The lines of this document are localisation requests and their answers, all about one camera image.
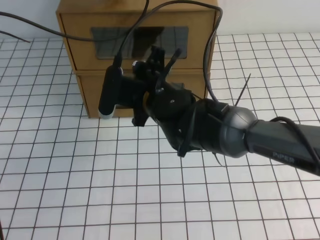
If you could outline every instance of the white wall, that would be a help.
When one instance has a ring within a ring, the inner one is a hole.
[[[59,1],[0,0],[0,11],[59,30],[55,14]],[[224,11],[218,30],[220,35],[320,32],[320,0],[219,0],[219,4]],[[24,38],[51,36],[3,16],[0,16],[0,30]]]

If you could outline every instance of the wooden box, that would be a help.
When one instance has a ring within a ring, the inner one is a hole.
[[[217,0],[200,1],[217,5]],[[167,0],[151,0],[148,11],[165,2]],[[114,39],[99,43],[64,39],[90,117],[98,117],[97,98],[101,94],[105,70],[112,64],[124,34],[140,17],[145,3],[145,0],[61,0],[59,4],[56,15],[63,33],[95,40]],[[214,9],[193,4],[180,3],[161,8],[142,22],[127,42],[122,52],[122,68],[128,72],[135,60],[146,59],[151,45],[166,50],[166,62],[177,48],[181,48],[182,54],[171,70],[170,80],[184,83],[193,92],[204,89],[203,55],[217,15]],[[131,116],[132,111],[119,109],[116,115]]]

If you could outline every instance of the wooden drawer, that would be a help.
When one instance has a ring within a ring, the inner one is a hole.
[[[111,28],[119,28],[120,30],[129,28],[139,16],[140,13],[138,12],[63,12],[58,14],[62,31],[69,35],[85,38],[94,37],[92,28],[96,30],[95,35],[106,34],[104,30],[107,31],[108,34],[101,35],[101,38],[109,38],[111,37],[109,35],[112,31]],[[148,28],[140,28],[141,35],[138,33],[135,35],[137,39],[139,38],[139,41],[135,41],[135,38],[133,38],[127,42],[127,49],[123,52],[122,68],[124,70],[131,69],[133,61],[145,59],[148,56],[146,50],[149,50],[151,45],[156,44],[162,47],[166,46],[167,53],[170,53],[166,55],[166,62],[170,60],[178,46],[184,46],[184,59],[180,58],[173,66],[174,69],[202,69],[203,54],[213,29],[215,16],[216,12],[214,10],[161,11],[155,13],[141,24],[141,27]],[[146,40],[143,36],[146,36],[145,34],[150,33],[150,31],[154,36],[150,36]],[[112,64],[120,42],[115,40],[108,44],[96,45],[93,42],[65,40],[74,71],[105,70]]]
[[[98,106],[102,86],[104,83],[104,72],[97,71],[77,75],[82,98],[90,118],[98,118]],[[192,90],[196,95],[203,97],[205,94],[205,82],[201,71],[194,72],[172,72],[168,78],[171,83],[184,83],[185,88]],[[116,109],[116,117],[132,117],[132,109]]]

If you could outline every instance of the drawer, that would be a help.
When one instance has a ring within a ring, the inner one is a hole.
[[[144,60],[151,45],[166,50],[165,61],[177,48],[182,54],[174,69],[202,69],[203,54],[212,32],[216,12],[157,12],[147,18],[124,47],[122,68],[130,70],[135,60]],[[60,13],[62,31],[85,38],[117,38],[108,42],[65,40],[75,71],[105,70],[113,62],[123,35],[139,18],[140,13]]]
[[[82,98],[88,116],[98,118],[98,107],[105,75],[102,71],[77,76]],[[167,82],[184,83],[184,87],[196,95],[203,97],[205,94],[205,82],[202,72],[174,72],[167,77]],[[132,117],[132,109],[118,108],[114,114],[116,117]]]

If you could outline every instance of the white tile floor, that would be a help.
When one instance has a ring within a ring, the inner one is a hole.
[[[320,34],[219,36],[217,97],[320,126]],[[320,239],[320,178],[267,158],[180,159],[152,121],[88,119],[60,38],[0,40],[7,240]]]

